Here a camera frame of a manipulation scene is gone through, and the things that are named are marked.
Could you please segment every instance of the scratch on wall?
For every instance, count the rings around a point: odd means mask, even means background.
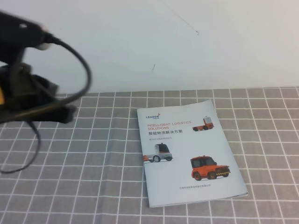
[[[174,11],[169,5],[167,5],[163,0],[159,0],[159,1],[162,2],[170,11],[172,11],[172,13],[176,17],[178,17],[183,23],[185,23],[188,27],[193,29],[197,33],[197,36],[199,35],[199,32],[190,23],[188,23],[183,17],[181,17],[176,11]]]

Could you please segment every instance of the leador logo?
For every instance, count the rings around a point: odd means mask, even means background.
[[[152,119],[159,119],[160,114],[158,113],[158,115],[155,116],[146,116],[146,118],[152,118]]]

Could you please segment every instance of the booklet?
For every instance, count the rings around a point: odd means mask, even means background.
[[[248,194],[211,100],[137,114],[151,208]]]

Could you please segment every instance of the white wall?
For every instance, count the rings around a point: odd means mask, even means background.
[[[298,0],[0,0],[0,9],[77,49],[92,92],[299,85]],[[26,62],[62,92],[83,85],[62,48],[30,49]]]

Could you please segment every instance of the gray checkered tablecloth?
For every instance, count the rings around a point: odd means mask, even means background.
[[[137,108],[207,99],[249,196],[150,209]],[[75,104],[70,124],[37,123],[34,165],[0,176],[0,224],[299,224],[297,88],[90,93]],[[26,163],[36,143],[26,124],[5,124],[2,168]]]

